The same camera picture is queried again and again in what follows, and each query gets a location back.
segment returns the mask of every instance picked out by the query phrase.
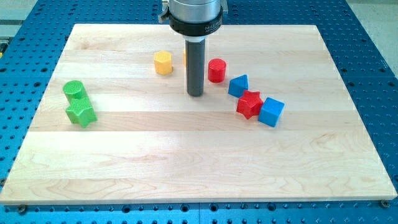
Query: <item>black cylinder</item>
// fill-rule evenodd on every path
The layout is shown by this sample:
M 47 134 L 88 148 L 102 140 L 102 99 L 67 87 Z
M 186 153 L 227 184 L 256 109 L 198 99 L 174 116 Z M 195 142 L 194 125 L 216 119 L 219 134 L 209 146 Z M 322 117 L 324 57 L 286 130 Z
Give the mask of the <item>black cylinder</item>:
M 205 79 L 205 42 L 185 41 L 185 55 L 187 66 L 187 92 L 191 96 L 203 94 Z

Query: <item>blue block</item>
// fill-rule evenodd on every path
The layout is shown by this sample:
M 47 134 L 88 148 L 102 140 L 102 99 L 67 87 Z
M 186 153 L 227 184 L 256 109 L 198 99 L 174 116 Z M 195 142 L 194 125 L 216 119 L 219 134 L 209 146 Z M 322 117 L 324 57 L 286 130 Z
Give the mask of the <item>blue block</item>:
M 229 81 L 228 94 L 240 98 L 243 96 L 243 91 L 249 89 L 249 82 L 247 75 L 233 78 Z
M 284 106 L 285 104 L 282 102 L 267 98 L 261 107 L 259 121 L 271 127 L 275 127 Z

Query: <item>yellow block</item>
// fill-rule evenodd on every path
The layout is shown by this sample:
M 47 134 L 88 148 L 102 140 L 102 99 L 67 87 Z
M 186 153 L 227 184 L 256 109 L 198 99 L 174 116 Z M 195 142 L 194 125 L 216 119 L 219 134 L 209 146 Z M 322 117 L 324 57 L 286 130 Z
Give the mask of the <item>yellow block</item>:
M 172 72 L 172 54 L 167 51 L 155 53 L 155 71 L 161 75 L 167 75 Z

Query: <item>green star block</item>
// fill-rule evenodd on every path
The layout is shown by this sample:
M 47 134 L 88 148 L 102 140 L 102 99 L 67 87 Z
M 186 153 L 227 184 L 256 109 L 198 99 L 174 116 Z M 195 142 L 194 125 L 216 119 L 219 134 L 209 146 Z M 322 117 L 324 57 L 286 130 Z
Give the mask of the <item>green star block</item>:
M 63 86 L 63 93 L 67 97 L 69 103 L 72 102 L 72 99 L 83 99 L 88 97 L 85 87 L 83 86 L 82 82 L 78 80 L 67 82 Z
M 80 124 L 82 128 L 87 127 L 88 124 L 97 120 L 93 106 L 87 97 L 83 99 L 72 99 L 66 112 L 69 120 L 73 124 Z

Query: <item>green cylinder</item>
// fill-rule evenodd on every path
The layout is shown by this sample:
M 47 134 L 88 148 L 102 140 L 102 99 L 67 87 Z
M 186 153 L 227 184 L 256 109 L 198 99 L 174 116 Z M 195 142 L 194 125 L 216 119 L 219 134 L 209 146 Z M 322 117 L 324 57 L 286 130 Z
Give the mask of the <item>green cylinder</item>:
M 63 93 L 67 97 L 69 103 L 72 102 L 72 99 L 80 100 L 88 97 L 85 87 L 82 82 L 78 80 L 67 82 L 63 86 Z

